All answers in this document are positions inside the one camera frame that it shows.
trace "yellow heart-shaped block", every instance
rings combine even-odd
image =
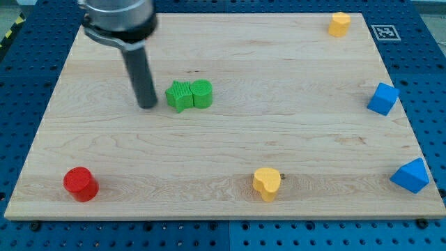
[[[280,173],[271,167],[262,167],[254,172],[252,186],[259,191],[262,199],[272,202],[280,187]]]

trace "blue cube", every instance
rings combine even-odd
[[[399,170],[390,177],[390,180],[397,185],[413,192],[419,192],[429,184],[426,168],[423,159],[418,158],[400,167]]]
[[[369,105],[367,105],[367,108],[387,116],[397,101],[398,95],[398,89],[384,83],[379,83],[373,98],[371,98]]]

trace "yellow-black warning tape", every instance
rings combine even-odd
[[[6,52],[8,52],[9,47],[13,44],[13,41],[17,34],[19,33],[20,29],[23,27],[23,24],[25,22],[23,13],[20,14],[20,16],[15,20],[11,28],[8,32],[6,32],[5,37],[0,42],[0,61],[3,60],[3,58],[6,55]]]

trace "yellow toy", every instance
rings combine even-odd
[[[280,187],[280,173],[270,167],[262,167],[254,172],[252,186],[261,193],[262,199],[272,202]]]
[[[331,36],[342,37],[347,34],[348,28],[350,27],[351,19],[350,15],[346,13],[333,13],[332,21],[328,27],[328,33]]]

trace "toy block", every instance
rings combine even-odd
[[[280,187],[280,173],[270,167],[262,167],[254,172],[252,186],[260,192],[262,199],[272,202]]]
[[[175,107],[178,113],[186,108],[194,107],[194,99],[190,91],[190,82],[174,81],[166,90],[167,104]]]
[[[429,177],[427,176],[426,168],[424,167],[424,162],[421,158],[400,167],[399,170],[390,177],[390,180],[415,194],[429,184]]]
[[[99,184],[85,167],[76,167],[63,177],[63,186],[71,196],[80,202],[94,198],[99,191]]]
[[[342,12],[333,13],[332,21],[328,27],[328,33],[331,36],[342,37],[347,34],[350,27],[350,15]]]
[[[367,108],[387,116],[397,101],[399,90],[388,86],[384,83],[379,83],[374,96],[371,98]]]
[[[212,84],[205,79],[198,79],[190,85],[196,108],[207,108],[212,104]]]

